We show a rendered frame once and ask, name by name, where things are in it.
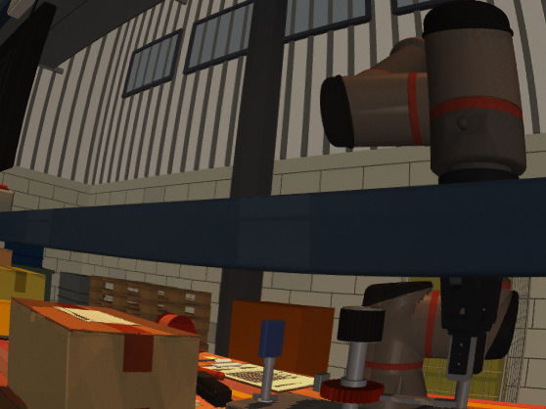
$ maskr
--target cinder block wall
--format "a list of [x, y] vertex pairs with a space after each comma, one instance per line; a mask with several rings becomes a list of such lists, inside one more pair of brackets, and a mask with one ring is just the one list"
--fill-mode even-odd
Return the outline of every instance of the cinder block wall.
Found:
[[[527, 135], [523, 178], [546, 177], [545, 134]], [[125, 205], [229, 198], [230, 167], [88, 186], [24, 168], [0, 173], [0, 183], [15, 192], [14, 211], [86, 205]], [[272, 195], [431, 185], [429, 148], [396, 148], [285, 159], [275, 163]], [[46, 249], [44, 267], [57, 272], [143, 281], [212, 293], [209, 351], [214, 351], [221, 269]], [[59, 275], [51, 299], [57, 299]], [[340, 309], [360, 305], [371, 284], [405, 278], [326, 276], [266, 272], [262, 300], [334, 307], [329, 372], [344, 375], [348, 343], [336, 339]], [[520, 402], [546, 401], [546, 278], [533, 278]]]

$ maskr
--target yellow crate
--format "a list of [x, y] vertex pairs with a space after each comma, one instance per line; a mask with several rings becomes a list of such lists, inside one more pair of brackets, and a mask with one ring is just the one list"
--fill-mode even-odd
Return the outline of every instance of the yellow crate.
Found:
[[0, 299], [0, 337], [8, 337], [10, 335], [11, 306], [11, 301]]
[[0, 299], [44, 300], [45, 275], [17, 267], [0, 266]]

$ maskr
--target blue handle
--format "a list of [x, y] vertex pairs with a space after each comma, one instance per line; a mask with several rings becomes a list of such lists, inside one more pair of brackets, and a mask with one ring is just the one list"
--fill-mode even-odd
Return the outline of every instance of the blue handle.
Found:
[[260, 358], [276, 358], [283, 353], [283, 339], [285, 337], [284, 320], [263, 320], [261, 322], [261, 336], [259, 339]]

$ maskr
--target window frame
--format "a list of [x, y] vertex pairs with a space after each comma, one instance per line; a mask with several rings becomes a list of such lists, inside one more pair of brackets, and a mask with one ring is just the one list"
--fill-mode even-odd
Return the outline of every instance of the window frame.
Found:
[[[236, 58], [239, 58], [241, 56], [245, 56], [247, 54], [248, 48], [246, 48], [245, 50], [236, 51], [235, 53], [231, 53], [231, 54], [228, 54], [228, 55], [223, 56], [223, 57], [218, 57], [217, 59], [213, 59], [213, 60], [210, 60], [210, 61], [208, 61], [206, 63], [201, 63], [201, 64], [198, 64], [196, 66], [193, 66], [193, 67], [189, 68], [190, 59], [191, 59], [193, 48], [194, 48], [194, 40], [195, 40], [198, 25], [201, 25], [201, 24], [206, 23], [206, 22], [208, 22], [210, 20], [216, 19], [216, 18], [218, 18], [218, 17], [220, 17], [220, 16], [222, 16], [224, 14], [235, 12], [237, 9], [240, 9], [242, 7], [246, 7], [246, 6], [250, 5], [251, 3], [253, 3], [254, 1], [255, 0], [245, 1], [243, 3], [237, 4], [237, 5], [233, 6], [233, 7], [229, 7], [229, 8], [224, 9], [224, 10], [218, 12], [218, 13], [215, 13], [215, 14], [210, 15], [210, 16], [204, 18], [204, 19], [201, 19], [199, 21], [194, 22], [194, 25], [192, 26], [192, 33], [190, 35], [190, 44], [188, 45], [188, 51], [186, 52], [186, 62], [184, 64], [184, 70], [183, 70], [183, 73], [185, 75], [197, 72], [197, 71], [199, 71], [201, 69], [217, 66], [217, 65], [219, 65], [221, 63], [225, 63], [227, 61], [235, 60]], [[357, 17], [357, 18], [350, 19], [350, 20], [345, 20], [343, 22], [332, 23], [332, 24], [329, 24], [329, 25], [323, 25], [323, 26], [317, 27], [317, 28], [311, 28], [311, 29], [308, 29], [307, 31], [299, 32], [297, 34], [287, 35], [287, 36], [284, 37], [283, 43], [287, 44], [287, 43], [289, 43], [291, 41], [298, 41], [298, 40], [307, 38], [307, 37], [309, 37], [311, 35], [324, 34], [325, 32], [328, 32], [330, 30], [337, 30], [337, 29], [342, 29], [342, 28], [349, 27], [350, 25], [360, 25], [360, 24], [363, 24], [363, 23], [370, 22], [372, 20], [372, 13], [371, 13], [371, 11], [372, 11], [372, 0], [363, 0], [363, 1], [365, 2], [364, 4], [365, 4], [365, 7], [366, 7], [366, 16]]]
[[[182, 31], [183, 31], [183, 28], [179, 28], [179, 29], [177, 29], [175, 31], [172, 31], [171, 33], [169, 33], [169, 34], [167, 34], [167, 35], [165, 35], [165, 36], [163, 36], [161, 38], [158, 38], [157, 40], [154, 40], [151, 43], [146, 44], [146, 45], [136, 49], [135, 51], [133, 51], [133, 53], [131, 54], [131, 60], [129, 62], [129, 70], [127, 71], [126, 78], [125, 78], [125, 84], [123, 85], [123, 93], [121, 94], [121, 98], [128, 98], [128, 97], [130, 97], [132, 95], [139, 94], [139, 93], [141, 93], [143, 91], [147, 91], [147, 90], [149, 90], [151, 88], [157, 87], [158, 85], [164, 84], [165, 82], [172, 81], [172, 78], [174, 78], [174, 74], [176, 72], [176, 66], [177, 66], [177, 63], [178, 63], [178, 60], [179, 60], [179, 57], [180, 57], [180, 48], [181, 48], [181, 43], [182, 43]], [[174, 36], [177, 36], [177, 38], [176, 38], [176, 40], [175, 40], [176, 42], [174, 44], [174, 52], [173, 52], [173, 56], [172, 56], [172, 63], [170, 65], [170, 71], [168, 72], [168, 75], [164, 76], [163, 78], [157, 79], [156, 81], [149, 82], [148, 84], [144, 84], [139, 88], [135, 88], [135, 89], [127, 92], [127, 87], [129, 85], [129, 78], [131, 76], [131, 71], [133, 70], [136, 55], [143, 52], [147, 48], [152, 48], [156, 44], [159, 44], [162, 41], [168, 40], [170, 37], [174, 37]]]
[[409, 6], [398, 7], [397, 0], [390, 0], [390, 10], [395, 16], [403, 16], [413, 12], [429, 10], [434, 6], [447, 3], [450, 0], [429, 0], [427, 3], [410, 4]]

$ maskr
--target corrugated metal wall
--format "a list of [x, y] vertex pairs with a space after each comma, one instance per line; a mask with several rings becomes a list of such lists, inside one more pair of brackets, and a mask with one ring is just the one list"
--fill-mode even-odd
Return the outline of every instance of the corrugated metal wall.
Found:
[[[64, 74], [40, 68], [16, 164], [88, 184], [231, 165], [246, 57], [189, 75], [182, 69], [194, 21], [240, 2], [165, 0], [64, 62]], [[515, 33], [525, 134], [546, 132], [546, 1], [487, 2], [507, 14]], [[422, 33], [428, 11], [397, 17], [389, 1], [372, 4], [369, 23], [285, 46], [275, 159], [347, 151], [324, 136], [322, 81], [369, 68], [398, 40]], [[174, 79], [121, 99], [131, 53], [178, 28], [184, 33]]]

